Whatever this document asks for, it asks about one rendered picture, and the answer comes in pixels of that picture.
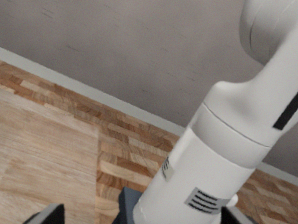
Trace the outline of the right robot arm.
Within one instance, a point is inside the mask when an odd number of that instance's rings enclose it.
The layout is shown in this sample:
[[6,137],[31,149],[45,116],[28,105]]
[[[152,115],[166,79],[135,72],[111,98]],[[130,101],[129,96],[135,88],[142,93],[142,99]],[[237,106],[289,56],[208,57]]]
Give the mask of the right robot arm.
[[135,205],[135,224],[219,224],[221,207],[237,203],[298,122],[298,0],[245,0],[239,39],[265,67],[251,81],[211,88]]

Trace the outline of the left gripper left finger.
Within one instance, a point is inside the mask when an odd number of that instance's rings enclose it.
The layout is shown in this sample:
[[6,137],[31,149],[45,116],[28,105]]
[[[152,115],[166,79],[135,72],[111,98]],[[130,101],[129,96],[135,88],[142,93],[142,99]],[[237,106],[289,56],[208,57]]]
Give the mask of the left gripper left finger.
[[43,211],[33,214],[22,224],[65,224],[65,206],[50,203]]

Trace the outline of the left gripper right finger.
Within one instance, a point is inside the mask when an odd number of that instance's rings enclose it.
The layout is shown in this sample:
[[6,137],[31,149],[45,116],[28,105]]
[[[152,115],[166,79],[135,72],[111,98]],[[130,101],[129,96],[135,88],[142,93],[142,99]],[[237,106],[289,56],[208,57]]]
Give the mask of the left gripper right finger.
[[236,206],[222,206],[220,224],[258,224],[252,217],[243,214]]

